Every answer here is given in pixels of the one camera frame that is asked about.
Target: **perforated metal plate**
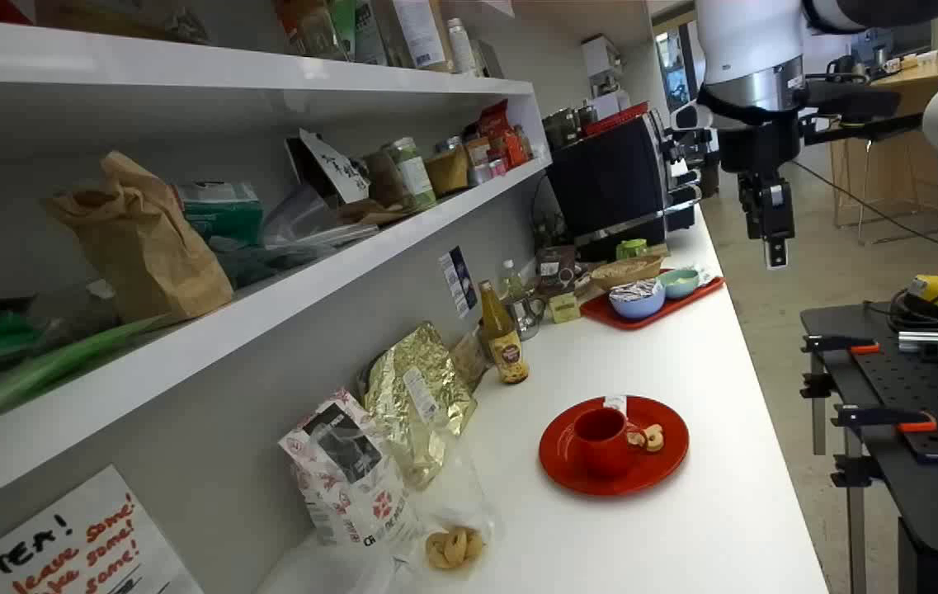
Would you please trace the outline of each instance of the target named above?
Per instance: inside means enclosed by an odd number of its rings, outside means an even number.
[[[923,361],[920,354],[898,352],[898,338],[889,329],[879,342],[883,352],[854,355],[879,401],[891,408],[927,411],[936,418],[938,429],[938,361]],[[938,430],[905,433],[905,439],[917,458],[938,461]]]

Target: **red coffee cup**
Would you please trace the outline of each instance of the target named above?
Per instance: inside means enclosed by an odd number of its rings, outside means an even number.
[[[630,470],[634,452],[626,443],[626,422],[613,408],[588,410],[575,420],[575,442],[591,474],[614,479]]]

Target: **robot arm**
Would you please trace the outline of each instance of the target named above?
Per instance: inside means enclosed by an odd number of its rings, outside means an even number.
[[[797,157],[798,112],[809,106],[803,14],[817,31],[848,34],[926,22],[938,16],[938,0],[696,0],[707,72],[696,105],[673,120],[677,128],[717,129],[722,169],[739,176],[748,236],[766,242],[770,268],[788,266],[786,241],[795,237],[790,185],[778,168]],[[824,91],[832,94],[830,83]],[[875,98],[874,116],[893,116],[896,98]]]

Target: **wall shelf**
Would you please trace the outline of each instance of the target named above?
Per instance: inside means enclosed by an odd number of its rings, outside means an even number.
[[[513,80],[0,23],[0,158],[444,116],[506,97],[534,104],[534,89]]]
[[[295,316],[379,264],[517,184],[543,172],[537,158],[438,206],[414,215],[333,256],[250,287],[222,309],[175,327],[114,361],[0,415],[0,488],[76,445],[84,437],[156,398],[179,381],[220,360],[253,338]],[[61,417],[79,422],[56,424]]]

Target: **blue bowl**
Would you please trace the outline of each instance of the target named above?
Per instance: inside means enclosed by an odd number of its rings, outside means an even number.
[[[611,294],[608,294],[608,302],[611,303],[611,307],[615,308],[620,316],[633,320],[646,319],[646,317],[660,311],[664,301],[666,301],[666,290],[662,282],[657,283],[656,292],[653,293],[653,296],[642,297],[635,301],[616,301],[611,298]]]
[[[700,286],[700,274],[696,271],[668,271],[658,276],[666,289],[667,299],[684,299]]]

